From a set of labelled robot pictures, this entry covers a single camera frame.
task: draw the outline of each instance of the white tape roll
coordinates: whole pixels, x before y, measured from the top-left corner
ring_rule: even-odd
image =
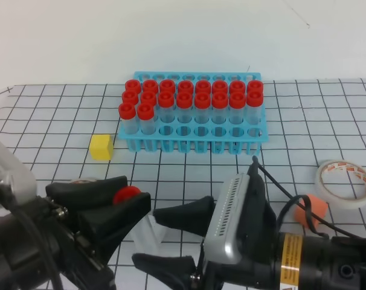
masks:
[[[331,192],[323,183],[323,174],[331,172],[333,170],[342,170],[343,172],[353,172],[357,178],[362,180],[366,186],[366,171],[363,167],[350,163],[345,160],[331,160],[322,164],[316,174],[316,190],[321,194],[327,202],[344,209],[356,209],[366,205],[366,192],[365,195],[357,199],[342,198]]]

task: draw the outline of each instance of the orange foam ball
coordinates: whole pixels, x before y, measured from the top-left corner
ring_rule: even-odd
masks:
[[[324,219],[328,210],[328,204],[314,195],[308,195],[308,197],[310,198],[310,203],[312,204],[312,213]],[[294,211],[294,219],[304,227],[309,228],[305,218],[305,211],[299,206],[297,206]],[[315,228],[317,228],[319,221],[315,218],[312,218],[312,223]]]

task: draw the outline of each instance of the red screw cap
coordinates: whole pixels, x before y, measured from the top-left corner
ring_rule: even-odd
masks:
[[[140,193],[140,189],[135,186],[125,186],[116,192],[115,196],[113,197],[113,204],[119,204],[123,201],[126,201],[127,199],[139,195]]]
[[[125,91],[123,95],[121,95],[123,99],[123,103],[130,103],[136,106],[139,102],[139,96],[135,91]]]
[[[150,104],[156,106],[156,94],[152,91],[143,92],[140,96],[140,102],[143,104]]]
[[[189,92],[190,94],[194,93],[194,85],[189,80],[183,80],[178,83],[178,92]]]
[[[212,105],[216,109],[225,109],[228,105],[228,97],[225,92],[216,92],[213,94]]]
[[[251,80],[248,83],[248,92],[251,91],[263,92],[263,83],[260,80]]]
[[[179,108],[188,109],[193,105],[193,95],[188,92],[180,92],[176,96],[176,104]]]
[[[164,92],[164,91],[168,91],[171,93],[175,93],[175,82],[173,80],[162,80],[160,82],[160,91]]]
[[[228,85],[224,80],[216,80],[213,82],[213,94],[215,92],[225,92],[227,94]]]
[[[211,84],[208,80],[200,80],[195,85],[195,92],[211,93]]]
[[[138,94],[140,94],[140,92],[141,92],[140,82],[138,80],[128,80],[125,83],[125,90],[126,91],[135,91]]]
[[[118,113],[120,114],[120,117],[124,120],[130,120],[132,118],[135,118],[135,106],[130,103],[122,103],[118,107]]]
[[[151,120],[155,114],[153,113],[153,106],[150,104],[140,104],[137,107],[137,116],[140,120]]]
[[[146,80],[143,83],[143,91],[152,91],[155,94],[159,92],[158,82],[156,80]]]
[[[230,94],[232,94],[234,92],[241,92],[244,94],[246,92],[245,83],[241,80],[233,80],[230,83]]]
[[[198,109],[207,109],[210,107],[211,99],[210,94],[207,92],[198,92],[195,95],[195,106]]]
[[[263,93],[259,91],[253,91],[248,93],[246,104],[250,107],[259,107],[263,104]]]
[[[245,106],[246,97],[242,92],[234,92],[230,95],[230,106],[234,109],[241,109]]]
[[[162,108],[172,107],[174,104],[173,94],[171,92],[160,92],[158,97],[159,106]]]

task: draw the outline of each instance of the yellow block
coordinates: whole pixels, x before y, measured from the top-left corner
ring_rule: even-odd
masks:
[[[93,135],[89,151],[95,160],[111,160],[113,142],[110,135]]]

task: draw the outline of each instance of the test tube rack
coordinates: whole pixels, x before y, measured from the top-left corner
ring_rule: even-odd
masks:
[[[194,87],[200,80],[208,80],[211,84],[216,80],[224,80],[228,85],[233,80],[245,82],[246,87],[251,80],[261,80],[261,74],[256,72],[159,72],[159,71],[137,71],[133,78],[139,80],[141,85],[148,79],[154,79],[158,84],[164,79],[173,80],[176,84],[175,98],[178,93],[178,83],[182,80],[189,80]],[[193,149],[197,153],[205,153],[211,144],[213,153],[223,153],[228,150],[230,154],[240,154],[246,149],[248,155],[258,155],[261,144],[268,141],[268,130],[266,127],[265,104],[261,106],[261,118],[259,124],[251,125],[243,119],[241,124],[232,124],[226,118],[223,124],[215,124],[211,120],[211,113],[207,123],[198,124],[195,122],[195,108],[192,109],[193,118],[189,123],[180,123],[178,118],[171,123],[164,123],[158,118],[155,121],[156,131],[154,134],[145,135],[139,130],[135,134],[126,134],[123,128],[119,128],[118,138],[127,140],[131,152],[138,152],[142,148],[146,151],[156,151],[161,148],[163,152],[172,152],[177,148],[179,152],[187,153]],[[222,128],[222,134],[215,134]],[[249,131],[255,130],[255,136],[250,136]]]

